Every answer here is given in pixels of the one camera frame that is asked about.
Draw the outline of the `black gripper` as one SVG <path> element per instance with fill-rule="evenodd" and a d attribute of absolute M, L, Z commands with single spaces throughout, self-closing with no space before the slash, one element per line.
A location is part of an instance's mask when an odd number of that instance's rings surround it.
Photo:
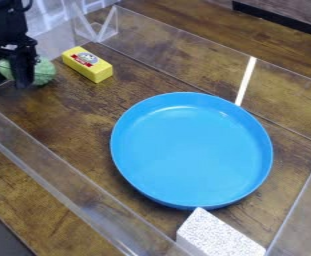
<path fill-rule="evenodd" d="M 33 0 L 0 0 L 0 56 L 9 56 L 14 85 L 18 89 L 28 87 L 34 80 L 37 63 L 37 41 L 26 36 L 28 25 L 25 12 Z M 5 78 L 0 74 L 0 84 Z"/>

